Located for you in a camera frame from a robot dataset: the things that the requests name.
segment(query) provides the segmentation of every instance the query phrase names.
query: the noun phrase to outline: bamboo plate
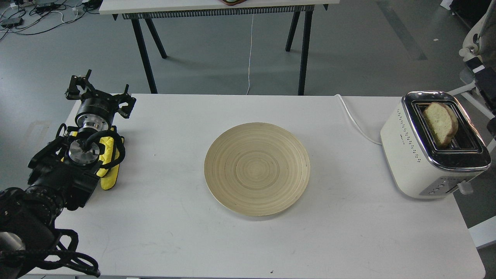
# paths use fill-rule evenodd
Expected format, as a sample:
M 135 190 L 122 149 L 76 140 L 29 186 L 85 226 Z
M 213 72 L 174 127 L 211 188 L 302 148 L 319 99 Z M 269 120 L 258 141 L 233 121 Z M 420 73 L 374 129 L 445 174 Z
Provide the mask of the bamboo plate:
M 248 216 L 287 209 L 303 194 L 310 159 L 290 132 L 268 123 L 247 123 L 225 131 L 205 158 L 205 180 L 225 207 Z

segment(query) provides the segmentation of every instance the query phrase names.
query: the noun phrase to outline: white toaster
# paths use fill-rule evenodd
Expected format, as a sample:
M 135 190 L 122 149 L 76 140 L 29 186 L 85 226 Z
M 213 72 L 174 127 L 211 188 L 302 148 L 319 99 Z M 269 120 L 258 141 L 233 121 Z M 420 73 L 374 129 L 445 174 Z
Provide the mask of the white toaster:
M 422 114 L 431 102 L 449 106 L 458 118 L 458 132 L 447 148 L 438 148 Z M 470 191 L 472 178 L 491 164 L 491 156 L 460 103 L 438 91 L 406 94 L 380 131 L 394 181 L 417 199 L 444 198 Z

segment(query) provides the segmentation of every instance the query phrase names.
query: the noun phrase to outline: toaster lever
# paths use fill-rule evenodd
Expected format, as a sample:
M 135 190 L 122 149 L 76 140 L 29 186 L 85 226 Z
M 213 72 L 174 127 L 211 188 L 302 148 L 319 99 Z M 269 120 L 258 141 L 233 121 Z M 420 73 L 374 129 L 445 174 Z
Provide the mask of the toaster lever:
M 474 189 L 472 188 L 472 184 L 467 181 L 462 181 L 458 183 L 458 189 L 460 189 L 460 193 L 464 195 L 470 195 L 474 192 Z

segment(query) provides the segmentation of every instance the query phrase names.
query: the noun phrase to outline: black table leg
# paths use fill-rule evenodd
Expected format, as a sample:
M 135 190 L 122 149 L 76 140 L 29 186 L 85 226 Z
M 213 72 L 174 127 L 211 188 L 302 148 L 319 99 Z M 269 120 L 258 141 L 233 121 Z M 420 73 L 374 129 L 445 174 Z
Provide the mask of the black table leg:
M 150 33 L 152 33 L 153 40 L 155 41 L 155 45 L 157 45 L 158 51 L 160 52 L 160 56 L 162 56 L 163 59 L 167 58 L 167 54 L 165 53 L 164 46 L 160 41 L 160 38 L 157 33 L 157 29 L 155 29 L 155 25 L 153 24 L 152 19 L 146 18 L 145 22 L 146 25 L 148 25 L 148 29 L 150 29 Z
M 152 67 L 150 65 L 150 60 L 148 59 L 148 53 L 146 52 L 145 40 L 143 39 L 143 33 L 141 32 L 139 19 L 131 19 L 131 23 L 132 28 L 134 29 L 134 35 L 136 36 L 136 42 L 138 43 L 139 54 L 141 54 L 141 60 L 143 61 L 143 67 L 145 68 L 148 86 L 150 86 L 150 92 L 152 94 L 157 94 L 157 86 L 155 85 Z
M 296 26 L 298 25 L 298 19 L 300 18 L 300 12 L 295 11 L 293 13 L 293 20 L 291 20 L 291 28 L 289 29 L 288 41 L 286 42 L 286 51 L 291 50 L 291 45 L 293 44 L 293 38 L 295 37 Z
M 305 94 L 305 78 L 307 76 L 307 61 L 309 57 L 311 18 L 313 11 L 305 12 L 305 25 L 303 27 L 302 62 L 300 64 L 300 83 L 298 84 L 298 95 Z

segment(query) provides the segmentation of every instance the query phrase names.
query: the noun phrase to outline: bread slice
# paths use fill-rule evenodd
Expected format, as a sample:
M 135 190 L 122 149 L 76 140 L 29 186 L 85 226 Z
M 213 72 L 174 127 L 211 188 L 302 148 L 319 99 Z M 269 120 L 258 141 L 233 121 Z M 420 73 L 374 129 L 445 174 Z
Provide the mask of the bread slice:
M 438 148 L 446 148 L 458 131 L 458 118 L 445 104 L 433 102 L 423 112 Z

